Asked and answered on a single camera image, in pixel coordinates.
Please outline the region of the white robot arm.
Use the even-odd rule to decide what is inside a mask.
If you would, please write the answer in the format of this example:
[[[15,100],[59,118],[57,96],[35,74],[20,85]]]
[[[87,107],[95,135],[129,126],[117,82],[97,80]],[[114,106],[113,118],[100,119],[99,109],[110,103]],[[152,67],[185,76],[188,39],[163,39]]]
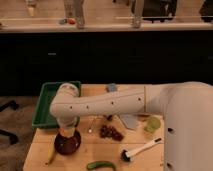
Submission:
[[[76,116],[155,114],[164,118],[164,171],[213,171],[213,86],[202,82],[144,85],[80,97],[62,84],[50,105],[61,127]]]

